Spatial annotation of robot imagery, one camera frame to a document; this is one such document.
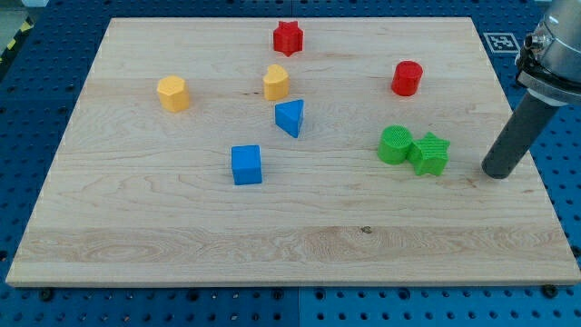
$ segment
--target red star-shaped block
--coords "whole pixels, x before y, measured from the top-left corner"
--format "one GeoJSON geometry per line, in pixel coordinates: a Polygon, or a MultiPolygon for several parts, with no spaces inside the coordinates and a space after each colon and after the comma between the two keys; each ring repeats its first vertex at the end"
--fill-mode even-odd
{"type": "Polygon", "coordinates": [[[274,30],[274,51],[290,56],[297,51],[302,51],[302,30],[299,22],[279,22],[279,27],[274,30]]]}

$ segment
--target blue cube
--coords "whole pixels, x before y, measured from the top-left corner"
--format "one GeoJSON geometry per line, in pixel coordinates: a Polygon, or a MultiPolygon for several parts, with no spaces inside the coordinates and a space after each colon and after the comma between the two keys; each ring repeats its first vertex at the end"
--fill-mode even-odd
{"type": "Polygon", "coordinates": [[[262,183],[261,148],[258,145],[233,146],[231,159],[234,184],[262,183]]]}
{"type": "Polygon", "coordinates": [[[303,105],[303,100],[295,100],[274,106],[274,121],[276,125],[294,138],[299,137],[303,105]]]}

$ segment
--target toy block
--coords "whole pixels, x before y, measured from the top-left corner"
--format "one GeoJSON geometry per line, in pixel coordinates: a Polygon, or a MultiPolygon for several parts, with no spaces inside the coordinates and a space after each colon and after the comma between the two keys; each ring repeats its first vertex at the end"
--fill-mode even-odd
{"type": "Polygon", "coordinates": [[[279,22],[279,27],[273,33],[274,51],[282,52],[286,56],[302,51],[302,36],[299,22],[279,22]]]}
{"type": "Polygon", "coordinates": [[[190,106],[190,93],[185,80],[176,75],[169,75],[157,84],[162,107],[173,113],[180,112],[190,106]]]}
{"type": "Polygon", "coordinates": [[[378,157],[386,164],[401,164],[408,157],[413,137],[409,130],[400,125],[392,125],[383,130],[379,140],[378,157]]]}
{"type": "Polygon", "coordinates": [[[411,96],[418,90],[419,80],[424,73],[421,65],[412,61],[402,61],[396,67],[391,89],[396,94],[411,96]]]}
{"type": "Polygon", "coordinates": [[[282,66],[271,64],[262,81],[266,100],[280,100],[289,95],[289,73],[282,66]]]}
{"type": "Polygon", "coordinates": [[[423,139],[413,141],[408,153],[408,160],[413,164],[416,175],[431,173],[442,175],[448,163],[450,141],[443,140],[428,132],[423,139]]]}
{"type": "Polygon", "coordinates": [[[261,148],[258,145],[233,146],[231,162],[235,185],[262,183],[261,148]]]}
{"type": "Polygon", "coordinates": [[[302,126],[303,106],[303,100],[290,101],[274,106],[274,122],[294,138],[299,137],[300,127],[302,126]]]}

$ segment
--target wood grain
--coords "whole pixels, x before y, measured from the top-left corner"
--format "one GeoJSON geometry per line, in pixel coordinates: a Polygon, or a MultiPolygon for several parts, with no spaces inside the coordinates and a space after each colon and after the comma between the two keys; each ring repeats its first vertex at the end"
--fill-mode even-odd
{"type": "Polygon", "coordinates": [[[530,156],[505,181],[481,172],[510,109],[468,18],[301,19],[304,51],[289,58],[271,50],[277,21],[113,19],[7,282],[579,282],[530,156]],[[402,59],[425,71],[410,98],[389,91],[402,59]],[[299,139],[263,99],[269,64],[305,100],[299,139]],[[189,110],[160,107],[168,74],[186,78],[189,110]],[[450,140],[444,174],[382,163],[390,124],[450,140]],[[239,144],[261,146],[262,184],[233,186],[239,144]]]}

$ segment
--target green block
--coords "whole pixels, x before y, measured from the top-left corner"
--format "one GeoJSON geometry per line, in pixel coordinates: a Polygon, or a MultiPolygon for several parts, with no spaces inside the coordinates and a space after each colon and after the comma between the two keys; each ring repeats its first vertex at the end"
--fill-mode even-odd
{"type": "Polygon", "coordinates": [[[421,140],[413,141],[408,153],[408,160],[413,164],[416,175],[431,173],[442,175],[448,163],[450,141],[443,140],[428,132],[421,140]]]}
{"type": "Polygon", "coordinates": [[[401,164],[408,157],[413,138],[409,130],[392,125],[383,130],[379,140],[378,157],[386,164],[401,164]]]}

